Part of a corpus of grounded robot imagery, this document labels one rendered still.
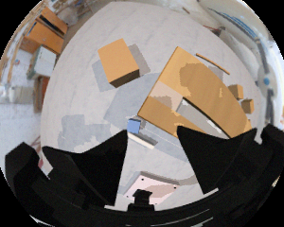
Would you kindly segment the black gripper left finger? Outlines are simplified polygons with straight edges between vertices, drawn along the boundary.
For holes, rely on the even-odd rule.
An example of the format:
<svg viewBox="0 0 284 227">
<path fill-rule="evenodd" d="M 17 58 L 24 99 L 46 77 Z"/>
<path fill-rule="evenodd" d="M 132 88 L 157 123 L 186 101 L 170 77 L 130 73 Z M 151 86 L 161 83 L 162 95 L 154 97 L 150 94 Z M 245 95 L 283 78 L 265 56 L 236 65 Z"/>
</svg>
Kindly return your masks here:
<svg viewBox="0 0 284 227">
<path fill-rule="evenodd" d="M 126 160 L 127 137 L 127 130 L 117 132 L 97 147 L 80 154 L 46 145 L 41 148 L 52 167 L 81 178 L 105 204 L 115 207 L 116 191 L 122 175 L 120 171 Z"/>
</svg>

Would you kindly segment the small blue block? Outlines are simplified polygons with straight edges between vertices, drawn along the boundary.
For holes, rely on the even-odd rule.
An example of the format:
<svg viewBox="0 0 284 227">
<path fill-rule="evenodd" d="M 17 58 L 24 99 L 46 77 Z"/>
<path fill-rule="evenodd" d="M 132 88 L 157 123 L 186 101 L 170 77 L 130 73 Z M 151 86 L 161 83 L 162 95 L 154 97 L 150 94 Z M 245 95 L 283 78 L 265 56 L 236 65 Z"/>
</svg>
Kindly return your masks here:
<svg viewBox="0 0 284 227">
<path fill-rule="evenodd" d="M 135 118 L 130 118 L 127 124 L 127 132 L 139 133 L 139 126 L 141 126 L 141 120 L 135 120 Z"/>
</svg>

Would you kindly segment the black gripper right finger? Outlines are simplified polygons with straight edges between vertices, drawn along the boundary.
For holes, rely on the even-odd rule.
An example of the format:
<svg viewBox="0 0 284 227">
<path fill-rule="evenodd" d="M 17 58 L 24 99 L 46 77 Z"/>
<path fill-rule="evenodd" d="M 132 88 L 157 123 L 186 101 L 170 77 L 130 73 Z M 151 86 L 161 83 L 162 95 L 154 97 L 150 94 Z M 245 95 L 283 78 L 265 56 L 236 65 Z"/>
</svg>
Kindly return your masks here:
<svg viewBox="0 0 284 227">
<path fill-rule="evenodd" d="M 230 139 L 222 139 L 177 125 L 177 137 L 204 194 L 217 189 L 218 181 L 236 160 L 241 148 L 255 140 L 258 129 L 251 129 Z"/>
</svg>

